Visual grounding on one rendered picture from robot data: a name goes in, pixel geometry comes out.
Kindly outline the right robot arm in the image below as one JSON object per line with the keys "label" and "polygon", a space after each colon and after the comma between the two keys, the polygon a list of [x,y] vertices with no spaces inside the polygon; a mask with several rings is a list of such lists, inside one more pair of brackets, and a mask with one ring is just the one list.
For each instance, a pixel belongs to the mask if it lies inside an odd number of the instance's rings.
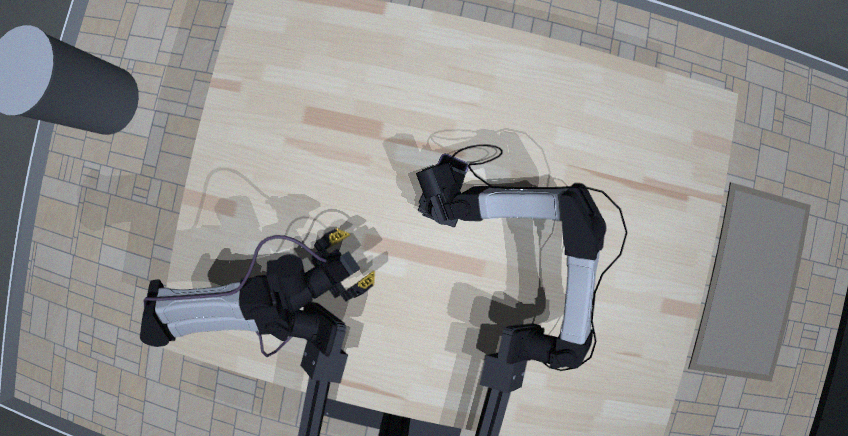
{"label": "right robot arm", "polygon": [[596,270],[606,233],[606,223],[588,189],[575,186],[585,186],[582,183],[557,189],[474,186],[461,193],[465,174],[448,163],[416,173],[424,197],[432,202],[430,214],[437,223],[448,225],[458,218],[463,221],[495,218],[561,221],[562,217],[568,269],[560,334],[558,337],[546,335],[542,327],[514,331],[507,363],[531,359],[550,364],[550,369],[580,366],[592,344]]}

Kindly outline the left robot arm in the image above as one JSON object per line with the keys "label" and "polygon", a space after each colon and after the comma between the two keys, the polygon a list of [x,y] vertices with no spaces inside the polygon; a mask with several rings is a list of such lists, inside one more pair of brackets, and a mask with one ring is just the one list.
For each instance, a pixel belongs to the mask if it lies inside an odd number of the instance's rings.
{"label": "left robot arm", "polygon": [[[332,285],[360,269],[349,251],[342,255],[336,249],[322,258],[327,258],[327,263],[318,261],[319,266]],[[241,282],[211,288],[171,289],[164,288],[159,279],[151,280],[147,297],[157,300],[146,301],[140,340],[149,346],[162,347],[176,337],[197,332],[248,330],[271,334],[281,341],[288,336],[303,338],[322,354],[330,354],[337,325],[310,304],[313,290],[298,256],[288,254],[267,261],[267,275],[248,278],[240,291],[229,293]]]}

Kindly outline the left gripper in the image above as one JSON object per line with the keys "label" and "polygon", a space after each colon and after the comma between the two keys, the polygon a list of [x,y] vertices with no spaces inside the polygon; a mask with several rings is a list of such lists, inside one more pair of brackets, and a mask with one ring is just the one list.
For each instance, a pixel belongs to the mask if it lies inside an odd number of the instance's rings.
{"label": "left gripper", "polygon": [[[316,254],[319,257],[324,257],[325,255],[328,254],[326,249],[332,247],[333,245],[337,244],[338,242],[342,241],[344,238],[346,238],[348,236],[350,236],[350,233],[342,231],[340,229],[334,229],[330,232],[325,233],[322,236],[322,238],[320,240],[316,241],[316,243],[314,244],[314,246],[317,249]],[[322,295],[323,293],[325,293],[329,290],[334,298],[337,298],[338,296],[341,295],[342,298],[344,299],[344,301],[346,302],[346,301],[352,299],[353,297],[356,298],[356,297],[364,294],[366,291],[368,291],[371,287],[374,286],[375,271],[372,271],[367,276],[365,276],[363,279],[358,281],[353,287],[347,289],[347,291],[346,291],[345,288],[343,287],[343,285],[341,284],[341,282],[338,283],[338,284],[335,284],[335,285],[332,285],[330,283],[327,275],[320,268],[320,266],[318,264],[318,260],[315,257],[312,256],[311,262],[313,263],[313,265],[315,267],[310,269],[309,271],[307,271],[305,273],[305,277],[306,277],[306,281],[309,283],[309,285],[311,286],[311,288],[313,290],[312,298],[314,298],[314,299],[316,299],[317,297],[319,297],[320,295]]]}

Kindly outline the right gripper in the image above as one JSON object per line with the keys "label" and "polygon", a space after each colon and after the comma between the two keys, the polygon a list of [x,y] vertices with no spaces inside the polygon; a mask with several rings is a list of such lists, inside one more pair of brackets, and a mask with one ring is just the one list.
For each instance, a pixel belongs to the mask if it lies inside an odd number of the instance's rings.
{"label": "right gripper", "polygon": [[[430,206],[432,204],[430,198],[425,198],[424,194],[422,193],[422,196],[420,197],[420,200],[419,200],[418,203],[420,204],[418,211],[423,213],[422,214],[423,216],[434,220],[433,217],[430,214]],[[448,226],[456,227],[457,222],[458,222],[458,219],[455,219],[452,223],[448,224]]]}

